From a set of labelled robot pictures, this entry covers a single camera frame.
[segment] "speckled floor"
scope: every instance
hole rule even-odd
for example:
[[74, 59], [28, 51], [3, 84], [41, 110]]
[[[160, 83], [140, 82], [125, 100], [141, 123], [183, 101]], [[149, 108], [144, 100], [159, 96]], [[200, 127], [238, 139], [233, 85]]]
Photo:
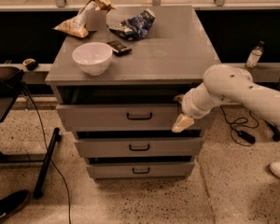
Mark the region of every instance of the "speckled floor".
[[[226, 108], [230, 120], [248, 116], [247, 110]], [[71, 197], [73, 224], [89, 223], [275, 223], [280, 224], [280, 179], [267, 169], [280, 161], [280, 142], [272, 141], [262, 119], [249, 131], [257, 142], [252, 147], [235, 144], [230, 128], [218, 110], [205, 134], [203, 149], [186, 179], [90, 179], [85, 162], [64, 131], [54, 109], [42, 106], [48, 142], [54, 127], [61, 128], [62, 142], [53, 160], [63, 173]], [[8, 153], [41, 153], [45, 150], [34, 110], [12, 110], [0, 124], [0, 149]], [[0, 164], [0, 199], [9, 193], [33, 192], [38, 164]], [[67, 193], [60, 175], [51, 165], [41, 199], [31, 199], [19, 213], [0, 223], [68, 223]]]

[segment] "clear plastic bottle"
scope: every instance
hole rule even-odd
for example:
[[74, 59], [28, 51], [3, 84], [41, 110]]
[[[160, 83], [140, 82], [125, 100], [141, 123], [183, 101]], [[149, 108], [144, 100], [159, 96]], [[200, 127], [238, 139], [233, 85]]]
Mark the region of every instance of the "clear plastic bottle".
[[259, 58], [264, 51], [264, 45], [265, 43], [263, 41], [260, 41], [259, 44], [252, 49], [248, 57], [248, 60], [246, 61], [245, 64], [246, 67], [253, 68], [254, 66], [257, 65]]

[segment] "white bowl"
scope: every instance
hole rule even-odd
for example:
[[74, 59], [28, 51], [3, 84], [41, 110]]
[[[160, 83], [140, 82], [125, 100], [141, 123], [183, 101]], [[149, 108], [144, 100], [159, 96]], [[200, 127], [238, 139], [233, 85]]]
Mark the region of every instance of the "white bowl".
[[72, 57], [82, 71], [97, 76], [109, 67], [112, 52], [112, 48], [105, 43], [90, 42], [77, 47]]

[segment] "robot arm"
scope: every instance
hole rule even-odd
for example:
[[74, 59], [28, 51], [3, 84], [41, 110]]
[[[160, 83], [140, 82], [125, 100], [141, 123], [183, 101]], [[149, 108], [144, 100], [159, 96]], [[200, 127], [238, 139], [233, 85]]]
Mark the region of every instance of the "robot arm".
[[280, 127], [280, 91], [255, 84], [245, 69], [218, 64], [206, 70], [199, 87], [191, 89], [179, 100], [183, 114], [177, 118], [172, 131], [179, 133], [187, 129], [194, 119], [200, 119], [213, 107], [230, 101], [241, 103]]

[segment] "drawer handle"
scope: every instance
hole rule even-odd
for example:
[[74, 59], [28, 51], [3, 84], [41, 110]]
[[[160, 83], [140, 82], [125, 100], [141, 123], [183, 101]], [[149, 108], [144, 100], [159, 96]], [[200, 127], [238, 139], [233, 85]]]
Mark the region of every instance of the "drawer handle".
[[150, 144], [147, 144], [147, 147], [138, 147], [135, 148], [132, 145], [129, 145], [130, 151], [148, 151], [150, 149]]
[[135, 168], [133, 168], [133, 174], [135, 175], [145, 175], [148, 174], [150, 171], [149, 167], [146, 170], [136, 170]]
[[148, 120], [152, 118], [152, 113], [147, 113], [145, 116], [140, 114], [130, 114], [127, 113], [127, 119], [128, 120]]

